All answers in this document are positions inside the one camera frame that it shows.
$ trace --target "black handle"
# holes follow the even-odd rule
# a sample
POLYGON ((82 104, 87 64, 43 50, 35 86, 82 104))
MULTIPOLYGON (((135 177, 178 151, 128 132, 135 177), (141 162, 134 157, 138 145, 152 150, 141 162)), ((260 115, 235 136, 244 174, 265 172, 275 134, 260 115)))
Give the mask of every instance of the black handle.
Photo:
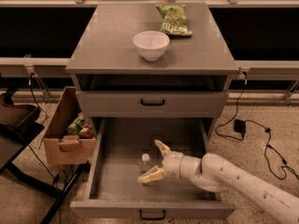
POLYGON ((164 220, 166 217, 166 212, 163 210, 161 217, 142 217, 142 210, 139 210, 139 218, 142 220, 164 220))
POLYGON ((141 99, 140 104, 142 104, 144 106, 162 106, 162 105, 165 105, 165 99, 163 99, 162 102, 158 103, 158 104, 145 103, 144 100, 141 99))

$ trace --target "beige terrazzo floor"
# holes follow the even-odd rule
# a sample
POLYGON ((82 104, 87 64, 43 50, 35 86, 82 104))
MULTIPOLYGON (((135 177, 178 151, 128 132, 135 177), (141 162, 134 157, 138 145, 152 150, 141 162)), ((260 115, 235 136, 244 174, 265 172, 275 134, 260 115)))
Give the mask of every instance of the beige terrazzo floor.
MULTIPOLYGON (((223 123, 235 113, 234 101, 232 105, 227 105, 219 120, 223 123)), ((56 107, 56 103, 41 104, 41 106, 51 116, 56 107)), ((288 164, 299 173, 299 107, 288 107, 285 105, 242 105, 239 107, 237 115, 238 119, 252 119, 268 126, 272 130, 271 145, 275 147, 288 161, 288 164)), ((227 125, 221 129, 222 133, 232 134, 232 125, 227 125)), ((46 163, 45 151, 41 139, 43 133, 32 142, 31 147, 38 157, 46 163)), ((234 163, 240 168, 257 175, 261 179, 288 191, 289 193, 299 196, 299 181, 288 173, 285 180, 278 180, 272 176, 266 165, 263 151, 267 135, 263 129, 254 124, 248 124, 247 134, 244 141, 240 143, 224 140, 213 133, 210 141, 211 151, 217 153, 228 161, 234 163)), ((269 153, 274 170, 279 172, 278 166, 280 159, 273 153, 269 153)), ((45 182, 51 184, 51 177, 39 163, 29 148, 14 161, 14 163, 22 169, 26 174, 35 176, 45 182)), ((50 170, 57 174, 59 171, 68 170, 68 166, 47 165, 50 170)), ((267 214, 265 214, 254 203, 248 201, 238 191, 225 186, 221 192, 221 198, 225 203, 233 203, 236 206, 235 211, 227 218, 227 220, 179 220, 166 219, 164 221, 141 221, 139 219, 84 219, 77 217, 70 209, 71 201, 82 200, 85 193, 85 187, 88 174, 83 174, 76 186, 72 189, 67 199, 64 201, 61 214, 56 214, 51 223, 109 223, 109 224, 136 224, 136 223, 177 223, 177 224, 197 224, 197 223, 276 223, 267 214)), ((15 177, 8 171, 4 171, 0 175, 0 222, 1 223, 23 223, 35 224, 40 223, 43 216, 46 215, 48 209, 53 203, 53 199, 47 195, 30 189, 15 180, 15 177)))

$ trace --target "brown box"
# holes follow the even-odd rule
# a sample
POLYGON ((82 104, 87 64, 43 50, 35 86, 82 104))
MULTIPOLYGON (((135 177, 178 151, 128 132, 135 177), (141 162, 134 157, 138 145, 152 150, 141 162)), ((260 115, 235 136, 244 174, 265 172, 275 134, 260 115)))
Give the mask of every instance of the brown box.
POLYGON ((92 155, 95 139, 78 139, 65 130, 78 116, 80 107, 74 87, 65 87, 50 125, 44 135, 48 164, 85 163, 92 155))

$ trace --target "white bowl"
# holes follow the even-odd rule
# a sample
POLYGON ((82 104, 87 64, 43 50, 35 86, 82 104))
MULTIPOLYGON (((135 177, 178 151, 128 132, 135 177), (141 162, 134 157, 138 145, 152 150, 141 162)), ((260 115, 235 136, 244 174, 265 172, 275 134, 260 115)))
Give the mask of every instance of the white bowl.
POLYGON ((166 52, 169 45, 169 37, 161 32, 147 31, 137 34, 133 42, 144 59, 155 61, 166 52))

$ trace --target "drawer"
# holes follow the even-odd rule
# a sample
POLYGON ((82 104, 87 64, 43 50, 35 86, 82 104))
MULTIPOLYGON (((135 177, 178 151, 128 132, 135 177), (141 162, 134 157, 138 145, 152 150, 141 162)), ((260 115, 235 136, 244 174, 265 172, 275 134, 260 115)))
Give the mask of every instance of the drawer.
POLYGON ((78 101, 89 117, 216 118, 226 92, 79 91, 78 101))
POLYGON ((71 208, 80 217, 227 218, 235 210, 232 204, 186 179, 137 182, 142 153, 161 166, 154 139, 202 157, 205 135, 200 119, 101 119, 84 201, 72 202, 71 208))

